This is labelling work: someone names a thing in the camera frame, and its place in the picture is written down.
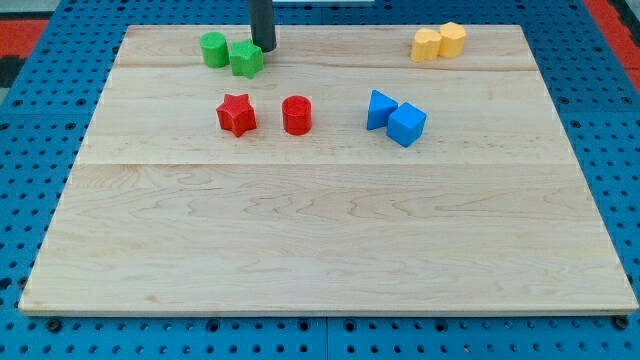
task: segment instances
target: yellow block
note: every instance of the yellow block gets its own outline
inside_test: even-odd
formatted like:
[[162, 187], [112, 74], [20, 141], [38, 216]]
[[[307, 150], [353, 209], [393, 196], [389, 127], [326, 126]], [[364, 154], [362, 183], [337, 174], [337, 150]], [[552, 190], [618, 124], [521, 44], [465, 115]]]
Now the yellow block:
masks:
[[462, 25], [448, 22], [440, 26], [442, 41], [440, 42], [440, 56], [454, 58], [462, 53], [467, 32]]
[[435, 60], [438, 57], [441, 39], [442, 36], [435, 30], [427, 28], [418, 30], [413, 37], [411, 60], [415, 62]]

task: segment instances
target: blue pegboard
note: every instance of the blue pegboard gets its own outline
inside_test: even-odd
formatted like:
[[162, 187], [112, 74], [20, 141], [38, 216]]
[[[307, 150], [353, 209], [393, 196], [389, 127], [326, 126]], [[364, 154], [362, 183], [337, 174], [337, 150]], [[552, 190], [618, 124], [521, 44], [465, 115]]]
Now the blue pegboard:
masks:
[[[0, 107], [0, 358], [638, 358], [640, 317], [56, 319], [17, 310], [129, 24], [246, 24], [240, 0], [63, 0]], [[640, 97], [579, 0], [377, 0], [282, 24], [519, 24], [636, 292]]]

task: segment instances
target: wood grain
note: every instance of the wood grain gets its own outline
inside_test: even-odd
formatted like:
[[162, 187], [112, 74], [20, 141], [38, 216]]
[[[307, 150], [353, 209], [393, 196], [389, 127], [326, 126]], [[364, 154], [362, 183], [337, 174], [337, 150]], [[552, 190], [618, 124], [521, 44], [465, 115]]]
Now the wood grain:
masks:
[[[416, 64], [417, 28], [283, 26], [247, 80], [205, 67], [197, 41], [213, 30], [242, 40], [244, 26], [130, 27], [20, 309], [637, 309], [520, 28], [469, 26], [462, 56]], [[429, 112], [412, 147], [364, 129], [373, 88]], [[236, 139], [217, 127], [226, 92], [250, 94], [257, 130]], [[279, 113], [295, 93], [314, 107], [302, 137]]]

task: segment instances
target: toy block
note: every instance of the toy block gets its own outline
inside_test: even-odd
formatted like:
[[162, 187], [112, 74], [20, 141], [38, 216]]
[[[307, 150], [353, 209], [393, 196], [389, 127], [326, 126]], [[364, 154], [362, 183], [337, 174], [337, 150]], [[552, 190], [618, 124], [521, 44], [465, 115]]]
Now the toy block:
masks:
[[294, 95], [282, 102], [284, 130], [291, 135], [304, 135], [311, 130], [311, 101]]
[[220, 127], [223, 130], [233, 132], [236, 137], [242, 136], [245, 131], [257, 128], [253, 107], [249, 104], [249, 95], [224, 96], [224, 101], [216, 109]]
[[204, 63], [210, 68], [221, 68], [229, 65], [227, 39], [219, 32], [210, 32], [200, 38], [200, 48]]
[[440, 56], [451, 59], [462, 54], [467, 38], [467, 32], [462, 25], [448, 22], [440, 26], [440, 35], [442, 35], [438, 52]]
[[435, 30], [427, 28], [418, 30], [413, 37], [411, 60], [414, 62], [435, 60], [438, 57], [441, 40], [442, 36]]
[[427, 120], [427, 114], [415, 106], [404, 103], [389, 115], [387, 136], [398, 144], [409, 147], [420, 136]]
[[262, 50], [254, 45], [251, 39], [231, 43], [229, 61], [233, 76], [246, 76], [253, 79], [258, 71], [264, 69]]
[[373, 90], [369, 100], [369, 115], [367, 116], [367, 130], [374, 130], [387, 126], [389, 115], [398, 109], [398, 102], [387, 95]]

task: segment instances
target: blue cube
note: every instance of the blue cube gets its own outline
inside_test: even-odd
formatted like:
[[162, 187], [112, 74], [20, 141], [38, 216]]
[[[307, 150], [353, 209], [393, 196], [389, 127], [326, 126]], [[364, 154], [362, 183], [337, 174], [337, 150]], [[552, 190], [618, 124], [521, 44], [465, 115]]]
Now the blue cube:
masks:
[[427, 114], [415, 106], [404, 103], [389, 115], [387, 136], [398, 144], [409, 147], [422, 136]]
[[371, 92], [367, 130], [387, 126], [389, 115], [398, 109], [398, 103], [378, 90]]

